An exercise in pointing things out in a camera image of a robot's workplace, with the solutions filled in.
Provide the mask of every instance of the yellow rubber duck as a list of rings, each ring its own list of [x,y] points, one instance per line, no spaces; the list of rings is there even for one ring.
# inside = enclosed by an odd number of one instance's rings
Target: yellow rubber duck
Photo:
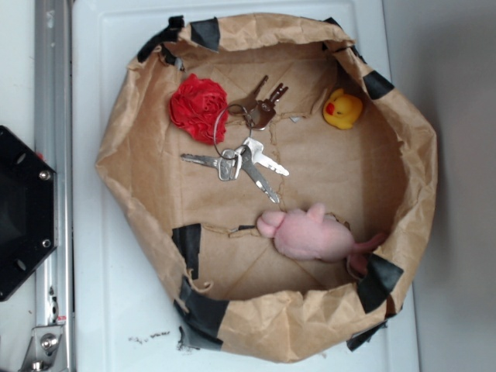
[[[354,95],[347,95],[344,89],[335,90],[325,101],[324,119],[339,129],[351,129],[362,113],[363,103]]]

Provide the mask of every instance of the pink stuffed animal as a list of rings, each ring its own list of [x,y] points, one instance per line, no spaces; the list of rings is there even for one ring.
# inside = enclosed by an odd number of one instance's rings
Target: pink stuffed animal
[[[274,238],[276,249],[287,257],[325,262],[347,258],[351,269],[367,274],[367,259],[361,255],[375,250],[388,236],[380,232],[368,242],[355,243],[351,232],[325,210],[317,203],[308,212],[265,211],[257,220],[257,228],[262,236]]]

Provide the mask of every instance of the bronze key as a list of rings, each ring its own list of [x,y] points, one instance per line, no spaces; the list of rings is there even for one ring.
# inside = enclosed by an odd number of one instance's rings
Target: bronze key
[[[257,102],[258,105],[250,114],[252,125],[250,126],[249,124],[249,126],[251,129],[264,130],[269,125],[270,121],[272,121],[276,115],[274,106],[279,102],[279,99],[281,99],[287,90],[288,87],[284,87],[283,84],[280,83],[268,99]]]
[[[229,103],[229,114],[231,115],[243,115],[250,114],[258,105],[257,96],[260,93],[260,89],[265,85],[269,77],[265,75],[262,81],[257,85],[254,91],[252,91],[245,98],[239,99],[237,101]]]

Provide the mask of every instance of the key ring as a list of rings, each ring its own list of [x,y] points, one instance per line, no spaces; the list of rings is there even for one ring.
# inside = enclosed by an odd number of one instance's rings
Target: key ring
[[[219,151],[219,148],[217,147],[217,139],[215,137],[216,137],[216,134],[217,134],[217,126],[219,125],[220,118],[222,118],[222,116],[226,113],[227,110],[229,110],[231,107],[234,107],[234,106],[239,107],[239,108],[241,108],[243,110],[243,117],[245,117],[245,119],[246,119],[247,116],[251,119],[251,116],[248,113],[248,111],[246,110],[246,108],[244,106],[241,106],[241,105],[238,105],[238,104],[228,105],[226,108],[224,108],[219,113],[219,115],[217,116],[217,119],[215,119],[215,124],[214,124],[214,147],[215,147],[215,151],[217,151],[217,154],[222,159],[226,159],[226,160],[232,160],[235,157],[225,157],[224,155],[222,155],[222,153]],[[250,128],[249,137],[251,137],[251,135],[252,135],[252,126],[248,126],[248,128]]]

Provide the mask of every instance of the silver key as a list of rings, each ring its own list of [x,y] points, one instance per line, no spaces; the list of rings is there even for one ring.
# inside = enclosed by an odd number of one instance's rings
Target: silver key
[[[230,149],[222,151],[221,157],[207,157],[183,153],[181,159],[217,169],[221,181],[232,181],[237,179],[243,162],[241,154]]]
[[[252,137],[248,137],[245,139],[245,142],[243,142],[243,145],[247,145],[250,148],[252,163],[260,164],[271,171],[273,170],[277,174],[282,174],[283,176],[289,175],[286,168],[262,153],[264,151],[264,145],[261,142],[256,139],[254,140]]]
[[[243,169],[255,182],[255,185],[262,190],[269,199],[274,203],[279,203],[279,197],[277,194],[270,188],[267,180],[262,176],[262,174],[255,168],[255,164],[251,161],[251,150],[248,146],[242,145],[238,149],[236,149],[237,153],[240,153],[242,156],[241,169]]]

